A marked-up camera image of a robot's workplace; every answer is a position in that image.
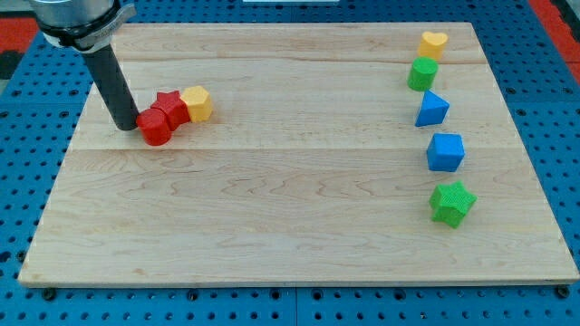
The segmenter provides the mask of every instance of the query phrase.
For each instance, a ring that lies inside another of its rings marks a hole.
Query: blue cube
[[[420,104],[415,127],[423,127],[434,124],[441,124],[445,120],[445,115],[450,104],[432,91],[425,91],[423,101]]]
[[[436,133],[427,148],[431,171],[455,172],[465,157],[461,135]]]

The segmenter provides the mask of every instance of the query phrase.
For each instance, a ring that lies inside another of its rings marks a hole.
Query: red surface
[[[576,78],[576,82],[580,83],[580,43],[572,36],[570,26],[562,20],[560,10],[549,0],[529,0],[529,3]]]
[[[38,26],[34,18],[1,18],[0,53],[25,53],[37,32]]]
[[[146,143],[151,146],[163,145],[171,139],[168,119],[163,111],[147,109],[137,117],[137,126]]]
[[[157,100],[151,104],[151,108],[165,112],[171,131],[177,129],[180,124],[191,121],[188,106],[179,97],[179,91],[158,92]]]

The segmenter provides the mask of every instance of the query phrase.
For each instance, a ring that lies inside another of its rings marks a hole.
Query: toy block
[[[478,197],[471,194],[461,181],[451,185],[437,185],[429,199],[433,209],[431,220],[457,228]]]
[[[450,104],[432,91],[425,91],[423,101],[417,113],[415,127],[443,123]]]
[[[437,62],[428,57],[419,57],[413,61],[407,85],[415,91],[426,91],[431,88],[435,74],[439,69]]]
[[[181,99],[188,106],[191,121],[200,122],[209,119],[213,104],[206,89],[201,86],[189,87],[183,91]]]
[[[455,172],[464,156],[463,140],[457,134],[436,133],[427,148],[431,171]]]
[[[150,107],[161,110],[167,115],[171,131],[177,129],[182,123],[190,122],[188,106],[179,97],[179,91],[158,92],[157,100]]]
[[[163,145],[171,139],[168,118],[162,110],[146,109],[137,116],[137,126],[146,143]]]
[[[424,32],[420,36],[417,54],[438,61],[443,55],[448,40],[449,37],[445,33]]]

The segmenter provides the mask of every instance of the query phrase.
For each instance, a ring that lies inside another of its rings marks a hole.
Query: pegboard
[[[131,21],[140,23],[472,22],[556,220],[580,263],[580,89],[526,1],[341,0],[331,6],[288,7],[243,5],[241,0],[135,4],[139,14]],[[39,35],[0,97],[0,325],[580,323],[578,284],[25,289],[15,278],[91,83],[77,53],[55,49]]]

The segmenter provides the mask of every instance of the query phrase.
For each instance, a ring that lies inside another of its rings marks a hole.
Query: red star block
[[[147,109],[137,117],[143,139],[151,146],[163,145],[171,139],[167,116],[158,109]]]
[[[177,129],[182,123],[190,122],[188,106],[179,97],[179,91],[168,93],[159,91],[157,100],[151,104],[151,108],[165,113],[171,131]]]

